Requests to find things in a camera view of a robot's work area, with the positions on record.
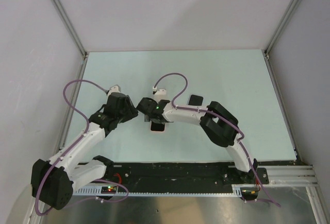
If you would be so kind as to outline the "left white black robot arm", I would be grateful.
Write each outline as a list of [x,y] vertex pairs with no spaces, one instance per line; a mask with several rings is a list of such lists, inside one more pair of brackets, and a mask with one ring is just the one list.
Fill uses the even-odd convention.
[[70,201],[73,193],[86,184],[100,179],[109,182],[114,178],[111,162],[104,157],[95,157],[85,165],[81,159],[107,135],[138,116],[130,97],[121,93],[115,85],[107,93],[107,102],[92,114],[87,127],[80,133],[76,141],[48,160],[37,160],[32,166],[31,186],[35,198],[35,211],[39,211],[39,202],[47,204],[51,209],[61,210]]

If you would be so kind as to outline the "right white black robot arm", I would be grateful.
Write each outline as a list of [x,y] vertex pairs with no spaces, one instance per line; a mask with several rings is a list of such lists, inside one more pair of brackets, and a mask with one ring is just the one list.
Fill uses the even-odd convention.
[[238,128],[238,120],[220,103],[212,101],[205,107],[179,106],[169,100],[145,97],[137,109],[154,123],[182,122],[200,126],[214,144],[226,149],[242,182],[251,183],[257,177],[257,162],[242,142],[244,133]]

